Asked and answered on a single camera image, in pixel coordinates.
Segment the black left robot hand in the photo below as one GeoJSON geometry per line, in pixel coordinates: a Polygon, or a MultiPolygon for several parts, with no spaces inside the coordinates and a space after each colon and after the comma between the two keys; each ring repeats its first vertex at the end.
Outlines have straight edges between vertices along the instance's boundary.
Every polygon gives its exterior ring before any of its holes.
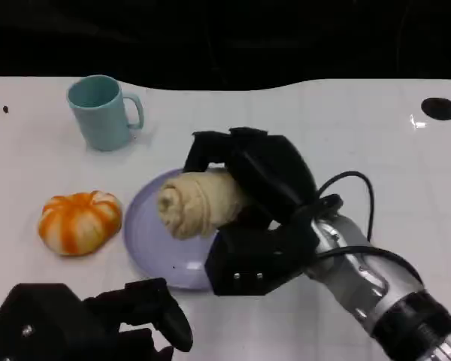
{"type": "Polygon", "coordinates": [[[84,300],[65,284],[17,284],[0,307],[0,360],[170,360],[192,345],[163,278],[84,300]]]}

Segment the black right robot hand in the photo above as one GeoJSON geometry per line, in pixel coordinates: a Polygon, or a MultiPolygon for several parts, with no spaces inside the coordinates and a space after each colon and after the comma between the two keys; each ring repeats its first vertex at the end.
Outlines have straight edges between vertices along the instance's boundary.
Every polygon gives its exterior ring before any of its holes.
{"type": "Polygon", "coordinates": [[[211,163],[222,163],[250,202],[239,213],[239,224],[263,229],[273,220],[284,224],[316,201],[313,175],[285,136],[248,127],[193,135],[183,170],[206,171],[211,163]]]}

